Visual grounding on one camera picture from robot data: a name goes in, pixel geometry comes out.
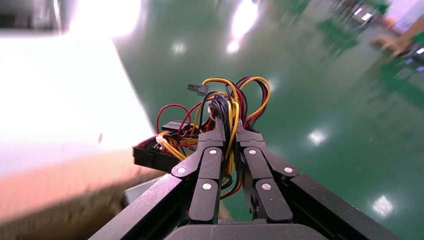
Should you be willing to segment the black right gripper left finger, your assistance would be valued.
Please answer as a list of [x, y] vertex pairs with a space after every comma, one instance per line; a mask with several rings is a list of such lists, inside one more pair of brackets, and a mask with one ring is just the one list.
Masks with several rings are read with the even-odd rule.
[[223, 121], [216, 118], [213, 130], [199, 134], [197, 150], [171, 170], [173, 176], [188, 183], [192, 192], [189, 224], [218, 222], [225, 143]]

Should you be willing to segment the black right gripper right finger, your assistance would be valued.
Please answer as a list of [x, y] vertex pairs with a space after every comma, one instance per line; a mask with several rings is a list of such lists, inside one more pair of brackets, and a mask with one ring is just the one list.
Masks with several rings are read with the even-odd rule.
[[294, 165], [273, 154], [262, 135], [241, 124], [235, 134], [236, 169], [252, 219], [267, 223], [291, 223], [293, 213], [279, 184], [296, 177]]

